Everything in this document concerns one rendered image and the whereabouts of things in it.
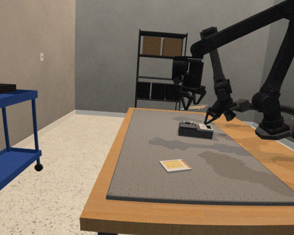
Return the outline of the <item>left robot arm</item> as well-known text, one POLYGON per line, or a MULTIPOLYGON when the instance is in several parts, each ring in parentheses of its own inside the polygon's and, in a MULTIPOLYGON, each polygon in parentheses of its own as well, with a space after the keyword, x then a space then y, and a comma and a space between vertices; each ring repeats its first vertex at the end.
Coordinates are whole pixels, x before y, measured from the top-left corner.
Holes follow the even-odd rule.
POLYGON ((281 85, 294 58, 294 0, 285 0, 192 44, 190 48, 192 57, 175 56, 173 58, 174 84, 183 82, 183 86, 190 87, 189 73, 194 77, 202 74, 204 63, 201 59, 205 54, 282 18, 290 20, 286 35, 265 83, 252 97, 252 104, 254 109, 264 114, 262 122, 259 123, 260 128, 270 135, 289 131, 290 126, 284 123, 284 118, 281 116, 278 99, 281 95, 279 93, 281 85), (189 72, 187 72, 188 66, 189 72))

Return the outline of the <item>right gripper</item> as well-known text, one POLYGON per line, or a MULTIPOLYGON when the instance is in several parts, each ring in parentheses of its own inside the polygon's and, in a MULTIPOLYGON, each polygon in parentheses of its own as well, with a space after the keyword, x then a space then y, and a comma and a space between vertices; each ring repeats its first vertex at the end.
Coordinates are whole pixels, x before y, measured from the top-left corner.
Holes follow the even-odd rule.
POLYGON ((224 105, 223 103, 220 103, 219 101, 216 101, 212 107, 209 107, 207 109, 207 113, 206 113, 206 117, 205 117, 205 121, 204 121, 205 125, 207 125, 210 122, 215 121, 216 119, 220 118, 221 114, 217 112, 217 109, 221 106, 221 104, 224 105), (209 115, 212 117, 212 119, 207 122, 207 119, 208 119, 209 115))

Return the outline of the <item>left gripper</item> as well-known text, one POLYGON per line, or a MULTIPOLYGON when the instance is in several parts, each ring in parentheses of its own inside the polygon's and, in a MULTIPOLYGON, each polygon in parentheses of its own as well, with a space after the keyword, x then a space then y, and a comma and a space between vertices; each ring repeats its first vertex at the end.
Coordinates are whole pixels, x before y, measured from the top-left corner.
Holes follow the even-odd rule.
POLYGON ((193 74, 189 73, 189 75, 191 75, 190 87, 181 86, 181 91, 179 91, 179 94, 178 94, 182 101, 184 110, 186 111, 188 110, 192 100, 194 105, 198 105, 206 94, 205 86, 201 85, 202 74, 196 75, 195 77, 193 74), (191 92, 192 95, 190 95, 190 93, 188 92, 191 92), (196 103, 196 94, 201 95, 197 103, 196 103), (189 99, 187 106, 185 105, 184 97, 189 99))

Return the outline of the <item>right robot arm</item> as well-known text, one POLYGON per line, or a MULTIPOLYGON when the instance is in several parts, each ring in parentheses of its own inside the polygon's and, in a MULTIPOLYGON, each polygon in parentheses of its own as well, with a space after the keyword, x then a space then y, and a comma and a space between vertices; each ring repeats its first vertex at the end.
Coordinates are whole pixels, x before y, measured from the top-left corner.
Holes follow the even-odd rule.
MULTIPOLYGON (((210 27, 210 28, 202 30, 202 32, 200 32, 200 37, 201 39, 204 39, 217 32, 218 32, 217 27, 210 27)), ((213 79, 214 79, 215 94, 217 95, 217 100, 222 101, 222 103, 225 105, 224 106, 221 104, 221 106, 217 109, 217 112, 219 112, 221 115, 224 113, 226 120, 231 121, 236 116, 236 114, 229 109, 237 106, 237 103, 233 102, 233 99, 231 98, 231 95, 230 95, 232 93, 230 81, 229 79, 225 79, 217 49, 210 52, 210 58, 211 58, 213 73, 214 73, 213 79)))

